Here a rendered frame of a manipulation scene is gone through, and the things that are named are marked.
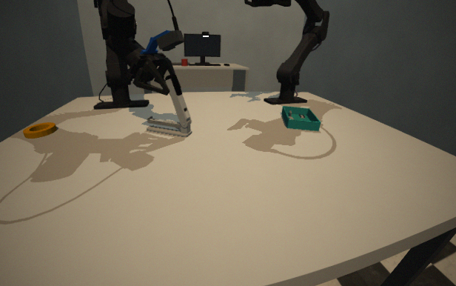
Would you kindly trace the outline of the orange ring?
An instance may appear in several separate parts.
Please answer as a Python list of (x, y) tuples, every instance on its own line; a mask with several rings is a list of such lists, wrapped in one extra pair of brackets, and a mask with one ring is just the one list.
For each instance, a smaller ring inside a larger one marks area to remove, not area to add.
[(56, 131), (56, 124), (52, 122), (35, 124), (23, 130), (23, 134), (27, 139), (35, 139), (50, 135)]

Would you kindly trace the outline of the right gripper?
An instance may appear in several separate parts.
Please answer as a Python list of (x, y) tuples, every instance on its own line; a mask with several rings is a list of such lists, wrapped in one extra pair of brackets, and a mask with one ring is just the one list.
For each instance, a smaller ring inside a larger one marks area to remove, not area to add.
[[(133, 84), (136, 87), (155, 91), (166, 96), (170, 92), (165, 83), (166, 80), (164, 79), (164, 74), (167, 70), (170, 75), (175, 74), (175, 71), (173, 69), (172, 62), (166, 58), (163, 53), (157, 53), (158, 50), (156, 50), (158, 46), (156, 39), (169, 32), (171, 31), (166, 30), (155, 37), (151, 37), (146, 49), (144, 49), (138, 42), (133, 44), (131, 41), (125, 44), (122, 48), (121, 59), (130, 66), (126, 78), (130, 82), (134, 79)], [(154, 81), (159, 83), (163, 89), (147, 83), (152, 81), (154, 78)]]

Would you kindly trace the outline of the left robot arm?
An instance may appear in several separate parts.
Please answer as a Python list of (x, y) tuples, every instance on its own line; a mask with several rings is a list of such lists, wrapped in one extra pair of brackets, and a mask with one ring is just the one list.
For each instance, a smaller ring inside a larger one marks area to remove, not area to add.
[[(306, 57), (313, 47), (326, 38), (329, 11), (323, 11), (316, 0), (295, 1), (301, 6), (307, 17), (303, 36), (293, 54), (278, 68), (276, 76), (278, 82), (281, 83), (280, 96), (278, 98), (265, 98), (264, 101), (269, 104), (307, 103), (306, 99), (294, 97), (295, 85), (299, 85), (299, 72)], [(322, 16), (324, 17), (322, 18)], [(315, 22), (321, 22), (321, 20), (323, 20), (321, 26), (315, 26)], [(311, 23), (310, 21), (314, 22)]]

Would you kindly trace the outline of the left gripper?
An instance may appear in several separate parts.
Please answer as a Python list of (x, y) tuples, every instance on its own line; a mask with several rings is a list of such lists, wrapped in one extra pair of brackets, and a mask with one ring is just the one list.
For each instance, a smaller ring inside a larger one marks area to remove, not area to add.
[(244, 2), (252, 7), (270, 7), (274, 4), (284, 7), (291, 6), (291, 0), (252, 0), (253, 3), (248, 0), (244, 0)]

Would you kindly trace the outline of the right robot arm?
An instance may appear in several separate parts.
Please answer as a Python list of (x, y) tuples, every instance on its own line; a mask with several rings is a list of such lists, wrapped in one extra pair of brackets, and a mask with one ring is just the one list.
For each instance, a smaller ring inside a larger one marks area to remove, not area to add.
[[(98, 2), (95, 0), (94, 6), (98, 8), (102, 35), (106, 42), (108, 71), (105, 70), (105, 73), (107, 86), (111, 87), (113, 97), (113, 102), (99, 102), (93, 106), (94, 110), (147, 107), (149, 100), (131, 101), (128, 89), (131, 82), (126, 78), (129, 69), (121, 59), (124, 45), (130, 41), (136, 43), (135, 8), (127, 0), (98, 0)], [(172, 30), (157, 38), (156, 41), (160, 50), (169, 51), (183, 43), (184, 37), (180, 30)]]

